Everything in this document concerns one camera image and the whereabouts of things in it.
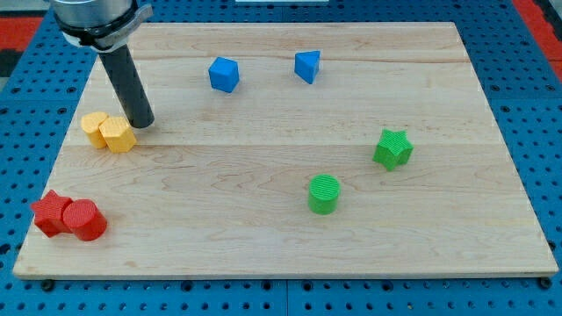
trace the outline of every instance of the green star block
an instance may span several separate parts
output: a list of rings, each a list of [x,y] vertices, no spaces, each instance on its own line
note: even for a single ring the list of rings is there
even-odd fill
[[[407,140],[406,131],[393,132],[383,129],[372,160],[382,163],[386,170],[392,171],[397,165],[407,163],[413,149],[414,146]]]

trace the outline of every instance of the green cylinder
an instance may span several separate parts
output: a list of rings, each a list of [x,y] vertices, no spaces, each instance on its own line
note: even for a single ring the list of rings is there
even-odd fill
[[[340,184],[331,175],[317,175],[308,186],[308,207],[312,212],[328,215],[335,211]]]

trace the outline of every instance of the blue cube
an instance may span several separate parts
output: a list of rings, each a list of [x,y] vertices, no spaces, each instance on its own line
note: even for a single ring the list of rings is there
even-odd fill
[[[320,66],[320,51],[295,54],[295,73],[304,81],[313,84]]]
[[[238,62],[217,57],[209,68],[211,87],[230,93],[238,84]]]

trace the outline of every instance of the wood grain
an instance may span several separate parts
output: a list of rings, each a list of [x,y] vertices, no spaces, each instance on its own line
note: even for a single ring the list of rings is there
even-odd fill
[[[90,111],[119,114],[97,63],[48,189],[92,198],[97,241],[31,227],[22,278],[534,277],[558,270],[453,24],[144,25],[130,47],[154,107],[126,154],[92,148]],[[322,50],[313,85],[297,51]],[[228,95],[206,69],[239,62]],[[383,127],[415,150],[371,161]],[[338,209],[308,211],[330,173]]]

